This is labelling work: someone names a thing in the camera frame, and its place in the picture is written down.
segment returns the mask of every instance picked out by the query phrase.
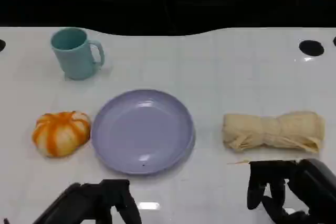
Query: black hole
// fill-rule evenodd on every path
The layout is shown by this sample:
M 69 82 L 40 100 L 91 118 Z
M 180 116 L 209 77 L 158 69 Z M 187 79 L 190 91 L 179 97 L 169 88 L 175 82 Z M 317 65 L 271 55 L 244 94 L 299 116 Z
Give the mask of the black hole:
M 304 40 L 299 45 L 300 50 L 309 56 L 320 56 L 324 53 L 324 48 L 321 43 L 315 40 Z
M 2 50 L 4 50 L 5 47 L 6 47 L 6 42 L 4 42 L 2 39 L 0 39 L 0 52 Z

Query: toy pumpkin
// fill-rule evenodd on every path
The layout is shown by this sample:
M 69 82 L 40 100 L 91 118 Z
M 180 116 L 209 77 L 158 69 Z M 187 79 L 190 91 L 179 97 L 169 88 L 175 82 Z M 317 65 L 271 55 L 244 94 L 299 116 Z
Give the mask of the toy pumpkin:
M 36 122 L 32 138 L 48 157 L 73 153 L 90 139 L 90 119 L 79 111 L 44 114 Z

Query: mug handle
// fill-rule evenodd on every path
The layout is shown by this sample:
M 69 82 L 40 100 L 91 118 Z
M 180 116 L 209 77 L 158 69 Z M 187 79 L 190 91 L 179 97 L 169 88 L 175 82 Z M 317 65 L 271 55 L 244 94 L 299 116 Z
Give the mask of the mug handle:
M 89 44 L 94 45 L 98 48 L 99 55 L 100 55 L 100 62 L 95 62 L 95 63 L 99 64 L 100 66 L 103 66 L 105 63 L 105 54 L 104 54 L 103 47 L 101 46 L 101 43 L 96 40 L 89 40 Z

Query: towel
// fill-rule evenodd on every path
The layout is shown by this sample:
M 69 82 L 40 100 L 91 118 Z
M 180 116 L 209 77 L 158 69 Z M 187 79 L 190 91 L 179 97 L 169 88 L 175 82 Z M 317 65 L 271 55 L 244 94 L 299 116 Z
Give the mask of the towel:
M 224 115 L 223 142 L 237 151 L 261 145 L 298 148 L 318 153 L 324 139 L 324 119 L 311 111 L 278 117 Z

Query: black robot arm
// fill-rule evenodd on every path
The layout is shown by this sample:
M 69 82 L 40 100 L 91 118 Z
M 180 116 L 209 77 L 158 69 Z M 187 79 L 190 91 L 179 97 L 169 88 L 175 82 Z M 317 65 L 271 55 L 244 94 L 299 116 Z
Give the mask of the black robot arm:
M 115 206 L 125 224 L 141 224 L 141 218 L 126 179 L 103 180 L 99 184 L 69 186 L 34 224 L 80 224 L 93 219 L 96 224 L 112 224 Z
M 335 223 L 336 177 L 316 159 L 295 161 L 250 162 L 251 175 L 247 192 L 248 209 L 263 204 L 276 224 Z M 285 179 L 290 190 L 308 207 L 309 213 L 288 214 L 285 202 Z M 266 185 L 271 196 L 264 196 Z

